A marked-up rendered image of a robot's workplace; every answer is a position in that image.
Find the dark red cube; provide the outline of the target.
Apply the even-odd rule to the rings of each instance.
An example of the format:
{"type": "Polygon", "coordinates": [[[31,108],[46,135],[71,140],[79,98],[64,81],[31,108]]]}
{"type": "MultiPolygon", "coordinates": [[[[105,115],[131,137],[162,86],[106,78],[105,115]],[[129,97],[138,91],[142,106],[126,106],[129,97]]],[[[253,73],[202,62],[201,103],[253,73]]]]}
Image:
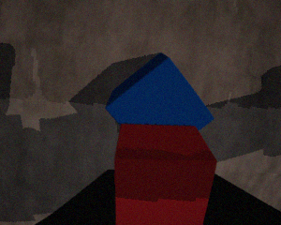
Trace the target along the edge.
{"type": "Polygon", "coordinates": [[[203,225],[216,158],[196,127],[122,124],[115,224],[203,225]]]}

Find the blue cube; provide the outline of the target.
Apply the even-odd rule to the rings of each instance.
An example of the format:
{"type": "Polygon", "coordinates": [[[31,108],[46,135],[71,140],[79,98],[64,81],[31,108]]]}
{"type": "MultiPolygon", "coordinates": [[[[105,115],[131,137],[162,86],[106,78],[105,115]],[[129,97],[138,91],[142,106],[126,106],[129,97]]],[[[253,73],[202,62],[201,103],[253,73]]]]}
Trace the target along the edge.
{"type": "Polygon", "coordinates": [[[201,131],[214,120],[200,95],[162,52],[111,91],[106,110],[119,125],[175,125],[201,131]]]}

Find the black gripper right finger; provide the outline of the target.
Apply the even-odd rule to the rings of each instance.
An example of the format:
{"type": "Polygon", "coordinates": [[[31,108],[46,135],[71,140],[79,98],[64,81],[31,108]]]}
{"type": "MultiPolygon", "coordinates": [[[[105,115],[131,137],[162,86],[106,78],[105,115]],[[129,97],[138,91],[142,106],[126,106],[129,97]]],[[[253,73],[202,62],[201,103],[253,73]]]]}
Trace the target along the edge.
{"type": "Polygon", "coordinates": [[[281,225],[281,213],[214,174],[203,225],[281,225]]]}

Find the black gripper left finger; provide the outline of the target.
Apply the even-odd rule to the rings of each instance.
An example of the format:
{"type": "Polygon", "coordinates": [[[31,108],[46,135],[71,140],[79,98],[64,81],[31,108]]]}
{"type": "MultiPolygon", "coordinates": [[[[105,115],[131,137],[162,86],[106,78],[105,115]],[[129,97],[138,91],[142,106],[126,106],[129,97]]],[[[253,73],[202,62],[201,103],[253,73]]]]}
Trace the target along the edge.
{"type": "Polygon", "coordinates": [[[102,173],[36,225],[117,225],[114,170],[102,173]]]}

